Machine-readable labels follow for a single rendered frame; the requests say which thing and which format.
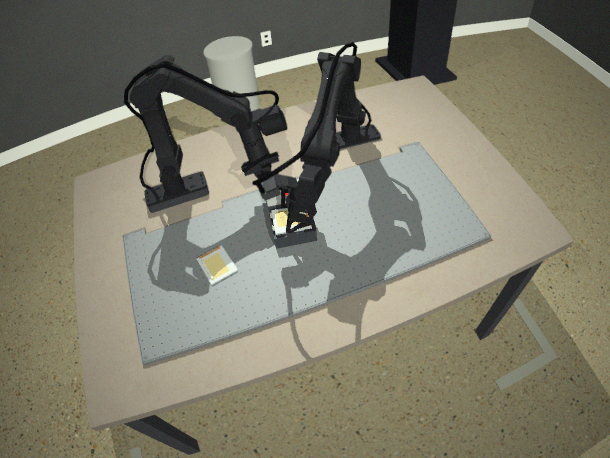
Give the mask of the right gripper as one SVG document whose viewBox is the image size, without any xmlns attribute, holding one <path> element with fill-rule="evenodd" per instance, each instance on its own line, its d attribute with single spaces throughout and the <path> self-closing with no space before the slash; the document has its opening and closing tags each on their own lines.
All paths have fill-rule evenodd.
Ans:
<svg viewBox="0 0 610 458">
<path fill-rule="evenodd" d="M 243 144 L 243 146 L 244 145 L 245 144 Z M 273 163 L 279 162 L 278 152 L 269 154 L 263 137 L 255 141 L 255 145 L 252 146 L 251 143 L 249 143 L 246 144 L 244 148 L 249 159 L 249 161 L 244 162 L 241 167 L 245 176 L 254 173 L 254 175 L 260 179 L 271 172 Z"/>
</svg>

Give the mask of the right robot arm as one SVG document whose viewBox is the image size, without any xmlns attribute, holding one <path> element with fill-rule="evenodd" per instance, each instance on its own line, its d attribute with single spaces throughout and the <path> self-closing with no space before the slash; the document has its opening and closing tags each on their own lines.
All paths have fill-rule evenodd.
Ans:
<svg viewBox="0 0 610 458">
<path fill-rule="evenodd" d="M 136 80 L 130 93 L 130 101 L 138 108 L 152 139 L 163 184 L 144 191 L 148 207 L 207 188 L 202 171 L 185 177 L 180 175 L 183 152 L 172 135 L 163 107 L 162 91 L 211 111 L 221 121 L 236 128 L 243 144 L 251 143 L 253 146 L 263 137 L 262 134 L 269 136 L 287 130 L 285 116 L 278 105 L 251 111 L 246 97 L 227 95 L 174 68 L 150 70 Z"/>
</svg>

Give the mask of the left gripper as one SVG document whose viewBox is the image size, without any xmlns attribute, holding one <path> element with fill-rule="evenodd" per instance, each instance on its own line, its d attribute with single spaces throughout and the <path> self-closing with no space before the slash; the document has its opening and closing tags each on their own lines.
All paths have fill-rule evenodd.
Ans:
<svg viewBox="0 0 610 458">
<path fill-rule="evenodd" d="M 281 209 L 288 208 L 286 233 L 292 233 L 314 223 L 312 217 L 307 217 L 305 214 L 300 214 L 300 212 L 308 213 L 309 216 L 315 216 L 317 213 L 315 204 L 312 206 L 305 206 L 295 199 L 294 190 L 298 183 L 299 180 L 297 181 L 295 177 L 280 175 L 278 173 L 263 181 L 266 193 L 281 188 Z M 286 193 L 289 193 L 287 197 Z M 291 225 L 294 222 L 301 223 L 291 229 Z"/>
</svg>

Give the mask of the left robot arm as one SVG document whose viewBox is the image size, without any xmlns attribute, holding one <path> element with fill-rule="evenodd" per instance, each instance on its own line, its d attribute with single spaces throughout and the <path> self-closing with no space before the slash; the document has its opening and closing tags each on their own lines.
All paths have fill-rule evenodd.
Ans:
<svg viewBox="0 0 610 458">
<path fill-rule="evenodd" d="M 333 62 L 336 55 L 329 54 L 332 53 L 319 52 L 317 57 L 322 72 L 321 85 L 300 147 L 301 151 L 321 118 L 315 137 L 300 158 L 304 162 L 304 170 L 294 190 L 295 199 L 305 206 L 317 203 L 325 182 L 332 173 L 330 167 L 334 167 L 340 155 L 340 148 L 381 138 L 375 125 L 362 126 L 366 114 L 362 111 L 354 86 L 354 81 L 358 82 L 360 77 L 361 59 L 343 55 L 338 62 Z M 341 123 L 340 132 L 336 132 L 336 118 Z"/>
</svg>

